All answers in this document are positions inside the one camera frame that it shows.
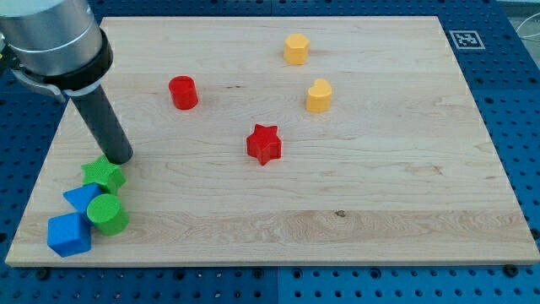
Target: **red block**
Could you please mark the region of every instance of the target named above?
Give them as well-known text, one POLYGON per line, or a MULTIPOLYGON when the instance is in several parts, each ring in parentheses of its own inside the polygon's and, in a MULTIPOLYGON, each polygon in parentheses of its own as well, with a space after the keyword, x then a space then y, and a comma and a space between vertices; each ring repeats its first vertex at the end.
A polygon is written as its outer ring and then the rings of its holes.
POLYGON ((180 110, 189 110, 199 102, 195 81, 187 76, 174 77, 169 82, 170 97, 175 107, 180 110))
POLYGON ((281 158, 278 126, 255 125, 255 132, 247 138, 247 154, 256 157, 262 166, 270 160, 281 158))

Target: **green cylinder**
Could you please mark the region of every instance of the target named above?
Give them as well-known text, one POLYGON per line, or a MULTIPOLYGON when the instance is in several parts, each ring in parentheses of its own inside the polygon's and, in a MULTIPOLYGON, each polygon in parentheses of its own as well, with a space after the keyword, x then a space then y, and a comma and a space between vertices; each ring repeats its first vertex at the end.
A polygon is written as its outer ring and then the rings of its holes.
POLYGON ((120 199, 113 194, 101 194, 92 199, 86 214, 101 233, 114 236, 126 229, 129 215, 122 207, 120 199))

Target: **red star block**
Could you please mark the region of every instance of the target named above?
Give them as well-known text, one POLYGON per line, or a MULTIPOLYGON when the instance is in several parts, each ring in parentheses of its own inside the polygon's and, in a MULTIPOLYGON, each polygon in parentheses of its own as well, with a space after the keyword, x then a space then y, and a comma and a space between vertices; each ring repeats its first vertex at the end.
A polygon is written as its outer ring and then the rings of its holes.
POLYGON ((281 139, 278 126, 255 125, 255 132, 247 138, 247 154, 257 157, 262 166, 269 160, 281 158, 281 139))

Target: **green block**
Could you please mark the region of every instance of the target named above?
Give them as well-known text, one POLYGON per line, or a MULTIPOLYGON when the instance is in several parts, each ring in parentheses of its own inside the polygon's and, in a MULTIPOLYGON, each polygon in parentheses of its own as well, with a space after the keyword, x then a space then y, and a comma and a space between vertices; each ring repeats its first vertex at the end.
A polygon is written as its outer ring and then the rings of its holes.
POLYGON ((96 183, 105 193, 117 194, 118 189, 126 182, 119 165, 111 164, 102 155, 95 162, 82 165, 84 172, 83 186, 96 183))
POLYGON ((114 236, 126 229, 129 214, 122 207, 120 199, 106 193, 92 199, 86 215, 94 226, 106 236, 114 236))

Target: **red cylinder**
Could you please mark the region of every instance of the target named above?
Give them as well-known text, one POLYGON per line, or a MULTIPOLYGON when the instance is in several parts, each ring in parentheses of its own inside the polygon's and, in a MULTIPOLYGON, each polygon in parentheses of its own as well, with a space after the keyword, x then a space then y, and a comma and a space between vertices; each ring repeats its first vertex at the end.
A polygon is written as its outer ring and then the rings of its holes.
POLYGON ((175 107, 180 110, 189 110, 199 102, 195 81, 188 76, 174 77, 169 82, 170 97, 175 107))

